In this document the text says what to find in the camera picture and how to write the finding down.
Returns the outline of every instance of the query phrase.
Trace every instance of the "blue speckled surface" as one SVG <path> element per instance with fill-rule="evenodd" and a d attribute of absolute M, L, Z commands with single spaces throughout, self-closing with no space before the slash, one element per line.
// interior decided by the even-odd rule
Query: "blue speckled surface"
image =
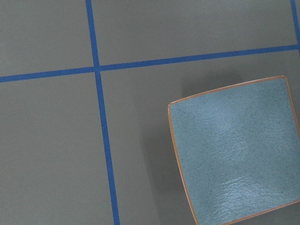
<path fill-rule="evenodd" d="M 200 225 L 300 199 L 300 141 L 284 78 L 177 102 L 171 118 Z"/>

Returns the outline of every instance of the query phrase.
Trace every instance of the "blue line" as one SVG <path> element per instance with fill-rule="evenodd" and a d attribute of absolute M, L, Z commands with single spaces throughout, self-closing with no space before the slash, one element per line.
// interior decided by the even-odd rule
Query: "blue line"
<path fill-rule="evenodd" d="M 291 0 L 291 7 L 292 7 L 292 18 L 294 20 L 297 44 L 298 44 L 298 48 L 299 48 L 299 52 L 300 52 L 300 28 L 299 28 L 299 20 L 298 20 L 297 7 L 296 7 L 295 0 Z"/>
<path fill-rule="evenodd" d="M 54 70 L 54 71 L 31 73 L 31 74 L 2 76 L 2 77 L 0 77 L 0 83 L 11 82 L 11 81 L 29 80 L 29 79 L 36 79 L 36 78 L 45 78 L 45 77 L 52 77 L 52 76 L 83 74 L 83 73 L 90 73 L 90 72 L 94 72 L 94 67 L 83 67 L 83 68 L 75 68 L 75 69 L 62 69 L 62 70 Z"/>
<path fill-rule="evenodd" d="M 154 66 L 154 65 L 163 65 L 163 64 L 171 64 L 171 63 L 180 63 L 180 62 L 191 62 L 191 61 L 198 61 L 198 60 L 210 60 L 210 59 L 235 57 L 235 56 L 242 56 L 242 55 L 275 53 L 275 52 L 291 51 L 291 50 L 297 50 L 297 49 L 298 49 L 298 45 L 286 45 L 286 46 L 258 48 L 258 49 L 232 51 L 232 52 L 219 52 L 219 53 L 183 56 L 183 57 L 168 58 L 168 59 L 103 65 L 103 66 L 100 66 L 100 70 L 107 71 L 107 70 L 136 68 L 136 67 L 148 67 L 148 66 Z"/>
<path fill-rule="evenodd" d="M 111 155 L 111 149 L 109 143 L 103 87 L 102 87 L 101 73 L 100 73 L 100 63 L 99 63 L 99 56 L 98 56 L 98 47 L 97 47 L 91 0 L 86 0 L 86 9 L 88 14 L 90 42 L 91 42 L 92 55 L 93 55 L 94 68 L 95 68 L 95 79 L 96 79 L 99 111 L 100 111 L 100 120 L 101 120 L 108 184 L 109 184 L 109 191 L 111 195 L 112 216 L 113 216 L 114 225 L 120 225 L 117 194 L 116 194 L 116 187 L 115 187 L 114 175 L 113 175 L 113 162 L 112 162 L 112 155 Z"/>

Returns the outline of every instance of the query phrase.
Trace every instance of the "gray background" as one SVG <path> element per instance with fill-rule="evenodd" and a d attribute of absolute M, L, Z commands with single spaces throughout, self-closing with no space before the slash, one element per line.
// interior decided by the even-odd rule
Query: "gray background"
<path fill-rule="evenodd" d="M 92 66 L 83 0 L 0 3 L 0 76 Z M 297 44 L 288 0 L 92 3 L 101 65 Z M 298 51 L 102 72 L 120 224 L 195 224 L 168 103 L 276 75 L 299 118 Z M 112 225 L 93 74 L 0 83 L 0 97 L 0 223 Z M 238 224 L 299 225 L 300 204 Z"/>

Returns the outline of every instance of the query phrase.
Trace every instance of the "blue grid line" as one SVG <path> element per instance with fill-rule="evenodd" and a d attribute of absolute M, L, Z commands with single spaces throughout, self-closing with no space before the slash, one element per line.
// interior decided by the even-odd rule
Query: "blue grid line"
<path fill-rule="evenodd" d="M 300 28 L 299 28 L 299 20 L 298 20 L 297 6 L 296 6 L 295 0 L 291 0 L 291 7 L 292 7 L 292 18 L 294 21 L 297 44 L 298 44 L 299 51 L 300 51 Z"/>
<path fill-rule="evenodd" d="M 136 68 L 136 67 L 148 67 L 148 66 L 154 66 L 154 65 L 164 65 L 164 64 L 180 63 L 180 62 L 219 59 L 219 58 L 235 57 L 235 56 L 242 56 L 242 55 L 275 53 L 275 52 L 291 51 L 291 50 L 297 50 L 297 49 L 298 49 L 298 45 L 285 45 L 285 46 L 277 46 L 277 47 L 269 47 L 269 48 L 257 48 L 257 49 L 231 51 L 231 52 L 219 52 L 219 53 L 183 56 L 183 57 L 168 58 L 168 59 L 104 65 L 104 66 L 100 66 L 100 70 L 107 71 L 107 70 L 117 70 L 117 69 Z"/>
<path fill-rule="evenodd" d="M 97 95 L 98 95 L 98 104 L 99 104 L 108 184 L 109 184 L 109 191 L 111 195 L 112 217 L 113 217 L 114 225 L 120 225 L 117 194 L 116 194 L 116 187 L 115 187 L 114 175 L 113 175 L 113 162 L 112 162 L 112 155 L 111 155 L 111 149 L 109 143 L 109 135 L 108 135 L 108 128 L 107 128 L 106 112 L 105 112 L 105 102 L 104 102 L 103 87 L 101 81 L 100 63 L 99 63 L 98 47 L 97 47 L 91 0 L 86 0 L 86 10 L 88 16 L 90 42 L 91 42 L 93 62 L 95 68 L 95 79 L 96 79 L 96 87 L 97 87 Z"/>
<path fill-rule="evenodd" d="M 90 72 L 94 72 L 94 67 L 62 69 L 62 70 L 53 70 L 53 71 L 31 73 L 31 74 L 2 76 L 2 77 L 0 77 L 0 83 L 10 82 L 10 81 L 29 80 L 29 79 L 36 79 L 36 78 L 53 77 L 53 76 L 83 74 L 83 73 L 90 73 Z"/>

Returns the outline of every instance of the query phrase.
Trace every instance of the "brown border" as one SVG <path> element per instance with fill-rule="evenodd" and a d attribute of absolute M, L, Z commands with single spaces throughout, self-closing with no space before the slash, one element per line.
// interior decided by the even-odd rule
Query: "brown border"
<path fill-rule="evenodd" d="M 217 91 L 220 91 L 220 90 L 226 90 L 226 89 L 236 88 L 236 87 L 244 86 L 244 85 L 248 85 L 248 84 L 264 82 L 264 81 L 270 81 L 270 80 L 276 80 L 276 79 L 285 79 L 286 88 L 287 88 L 288 96 L 289 96 L 290 103 L 291 103 L 292 113 L 293 113 L 293 116 L 294 116 L 297 131 L 298 131 L 298 136 L 300 138 L 300 128 L 299 128 L 298 120 L 297 120 L 297 117 L 296 117 L 296 112 L 295 112 L 295 109 L 294 109 L 294 105 L 293 105 L 292 96 L 291 96 L 291 93 L 290 93 L 290 88 L 289 88 L 289 85 L 288 85 L 287 77 L 285 77 L 285 76 L 273 76 L 273 77 L 263 78 L 263 79 L 259 79 L 259 80 L 254 80 L 254 81 L 249 81 L 249 82 L 244 82 L 244 83 L 238 83 L 238 84 L 234 84 L 234 85 L 230 85 L 230 86 L 226 86 L 226 87 L 222 87 L 222 88 L 218 88 L 218 89 L 214 89 L 214 90 L 209 90 L 209 91 L 205 91 L 205 92 L 202 92 L 202 93 L 199 93 L 199 94 L 195 94 L 195 95 L 192 95 L 192 96 L 189 96 L 189 97 L 179 99 L 177 101 L 171 102 L 168 105 L 168 119 L 169 119 L 169 126 L 170 126 L 170 131 L 171 131 L 171 137 L 172 137 L 172 142 L 173 142 L 173 146 L 174 146 L 175 156 L 176 156 L 177 164 L 178 164 L 178 167 L 179 167 L 183 187 L 184 187 L 184 190 L 185 190 L 185 193 L 186 193 L 186 196 L 187 196 L 187 200 L 188 200 L 189 206 L 191 208 L 194 220 L 196 222 L 196 225 L 200 225 L 200 224 L 199 224 L 199 221 L 197 219 L 194 207 L 192 205 L 192 200 L 191 200 L 189 192 L 188 192 L 187 184 L 186 184 L 186 181 L 184 179 L 183 170 L 182 170 L 179 155 L 178 155 L 178 150 L 177 150 L 177 145 L 176 145 L 174 130 L 173 130 L 173 124 L 172 124 L 172 118 L 171 118 L 171 105 L 176 104 L 176 103 L 181 102 L 181 101 L 184 101 L 184 100 L 187 100 L 187 99 L 190 99 L 190 98 L 195 98 L 197 96 L 217 92 Z M 239 221 L 242 221 L 242 220 L 246 220 L 246 219 L 249 219 L 249 218 L 252 218 L 252 217 L 256 217 L 256 216 L 259 216 L 261 214 L 271 212 L 273 210 L 277 210 L 277 209 L 280 209 L 282 207 L 285 207 L 285 206 L 288 206 L 288 205 L 291 205 L 291 204 L 294 204 L 294 203 L 298 203 L 298 202 L 300 202 L 300 199 L 296 200 L 296 201 L 293 201 L 293 202 L 290 202 L 290 203 L 287 203 L 287 204 L 284 204 L 284 205 L 280 205 L 278 207 L 275 207 L 275 208 L 272 208 L 272 209 L 269 209 L 269 210 L 265 210 L 265 211 L 258 212 L 258 213 L 253 214 L 253 215 L 249 215 L 249 216 L 246 216 L 246 217 L 243 217 L 243 218 L 240 218 L 240 219 L 236 219 L 236 220 L 233 220 L 231 222 L 224 223 L 222 225 L 231 225 L 233 223 L 236 223 L 236 222 L 239 222 Z"/>

